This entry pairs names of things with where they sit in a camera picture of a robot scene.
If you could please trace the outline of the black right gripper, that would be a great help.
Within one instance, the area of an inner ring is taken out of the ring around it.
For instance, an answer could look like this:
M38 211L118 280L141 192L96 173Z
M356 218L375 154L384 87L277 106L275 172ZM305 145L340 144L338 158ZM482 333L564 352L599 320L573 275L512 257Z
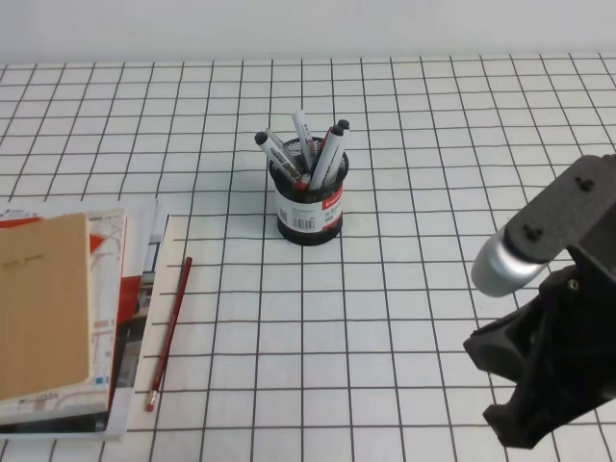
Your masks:
M463 343L480 371L517 383L483 412L501 444L538 444L567 412L615 398L615 280L577 252L574 261Z

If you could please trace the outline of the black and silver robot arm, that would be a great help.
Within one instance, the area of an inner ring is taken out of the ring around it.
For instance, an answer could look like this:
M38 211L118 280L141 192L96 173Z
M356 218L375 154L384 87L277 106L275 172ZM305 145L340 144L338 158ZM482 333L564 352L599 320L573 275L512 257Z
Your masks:
M547 434L615 397L615 159L577 159L480 249L475 287L537 296L464 343L475 366L512 381L484 419L507 448Z

